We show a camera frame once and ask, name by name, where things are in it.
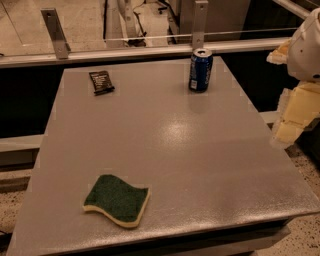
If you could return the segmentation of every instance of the sponge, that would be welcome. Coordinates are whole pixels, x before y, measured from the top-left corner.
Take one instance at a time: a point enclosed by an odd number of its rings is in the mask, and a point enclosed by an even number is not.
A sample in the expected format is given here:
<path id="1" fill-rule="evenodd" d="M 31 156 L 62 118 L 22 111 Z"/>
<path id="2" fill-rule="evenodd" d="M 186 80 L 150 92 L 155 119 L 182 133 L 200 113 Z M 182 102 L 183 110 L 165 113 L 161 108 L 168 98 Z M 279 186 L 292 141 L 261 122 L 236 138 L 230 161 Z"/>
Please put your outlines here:
<path id="1" fill-rule="evenodd" d="M 84 211 L 97 211 L 124 228 L 139 225 L 150 191 L 135 188 L 113 175 L 102 175 L 87 196 Z"/>

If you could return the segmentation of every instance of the speckled floor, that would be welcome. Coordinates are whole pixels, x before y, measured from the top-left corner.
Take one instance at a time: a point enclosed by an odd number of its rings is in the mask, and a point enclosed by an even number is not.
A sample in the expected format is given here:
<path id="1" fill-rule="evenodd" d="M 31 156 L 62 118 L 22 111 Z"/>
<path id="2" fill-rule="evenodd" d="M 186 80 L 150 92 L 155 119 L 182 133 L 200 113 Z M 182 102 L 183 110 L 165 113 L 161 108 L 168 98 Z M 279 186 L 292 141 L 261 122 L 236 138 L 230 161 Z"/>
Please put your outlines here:
<path id="1" fill-rule="evenodd" d="M 320 198 L 320 170 L 302 150 L 294 145 L 287 150 L 288 155 L 298 168 L 306 182 Z M 23 188 L 32 173 L 32 170 L 0 172 L 0 184 L 6 188 L 0 193 L 0 230 L 11 233 L 23 201 L 24 190 L 12 191 L 10 183 L 19 189 Z M 320 214 L 296 218 L 288 224 L 291 234 L 273 247 L 257 251 L 258 256 L 320 256 Z"/>

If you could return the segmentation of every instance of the blue soda can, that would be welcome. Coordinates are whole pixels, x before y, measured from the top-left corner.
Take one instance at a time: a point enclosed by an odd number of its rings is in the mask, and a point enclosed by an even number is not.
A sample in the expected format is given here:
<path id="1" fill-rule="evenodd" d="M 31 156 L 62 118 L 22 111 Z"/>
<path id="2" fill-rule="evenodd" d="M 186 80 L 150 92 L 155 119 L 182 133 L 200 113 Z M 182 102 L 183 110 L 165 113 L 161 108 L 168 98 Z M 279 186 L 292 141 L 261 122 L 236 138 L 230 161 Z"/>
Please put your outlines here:
<path id="1" fill-rule="evenodd" d="M 208 49 L 196 49 L 191 56 L 189 89 L 204 92 L 208 89 L 213 56 Z"/>

